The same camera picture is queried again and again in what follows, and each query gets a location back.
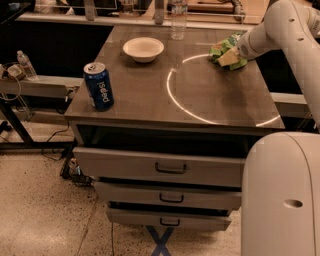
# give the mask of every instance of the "drawer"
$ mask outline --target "drawer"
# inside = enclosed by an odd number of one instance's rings
[[[241,205],[241,192],[95,182],[104,201],[232,210]]]
[[[76,147],[86,176],[241,187],[245,159]]]
[[[190,214],[158,213],[148,211],[129,211],[107,209],[110,222],[146,226],[166,226],[173,228],[203,229],[225,231],[231,223],[229,217],[197,216]]]

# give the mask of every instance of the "speckled floor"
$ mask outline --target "speckled floor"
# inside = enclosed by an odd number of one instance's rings
[[[61,116],[36,114],[31,120],[23,124],[35,141],[66,128]],[[1,136],[18,140],[14,131]],[[68,130],[54,139],[70,136]],[[1,256],[240,255],[239,211],[232,213],[233,222],[225,232],[154,227],[152,237],[145,226],[112,225],[105,203],[92,187],[78,187],[61,178],[64,161],[37,151],[0,151]],[[157,237],[164,242],[157,245]]]

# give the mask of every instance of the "cabinet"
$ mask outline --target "cabinet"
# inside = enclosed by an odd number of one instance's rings
[[[78,141],[73,153],[95,178],[110,221],[210,230],[230,224],[247,153],[284,129],[255,62],[230,72],[208,61],[208,45],[230,33],[187,29],[186,40],[172,41],[169,28],[112,30],[96,61],[109,71],[114,106],[96,111],[82,84],[65,113]],[[161,40],[164,52],[135,63],[122,46],[138,36]]]

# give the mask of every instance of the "soda can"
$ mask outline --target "soda can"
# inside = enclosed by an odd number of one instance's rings
[[[99,111],[105,111],[114,103],[109,72],[100,62],[92,62],[84,66],[84,80],[91,104]]]

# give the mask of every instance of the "metal handle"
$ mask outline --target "metal handle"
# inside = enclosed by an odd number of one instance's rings
[[[164,199],[164,198],[162,197],[162,194],[160,193],[160,194],[159,194],[159,199],[160,199],[160,201],[162,201],[162,202],[179,204],[179,203],[182,203],[182,202],[183,202],[184,196],[181,195],[181,199],[180,199],[180,200],[168,200],[168,199]]]
[[[160,169],[159,163],[155,163],[154,168],[156,169],[157,172],[162,172],[162,173],[171,173],[171,174],[184,174],[187,171],[187,165],[184,164],[182,169]]]
[[[178,219],[177,223],[169,224],[169,223],[164,223],[162,218],[160,218],[160,224],[165,227],[178,227],[180,225],[180,219]]]

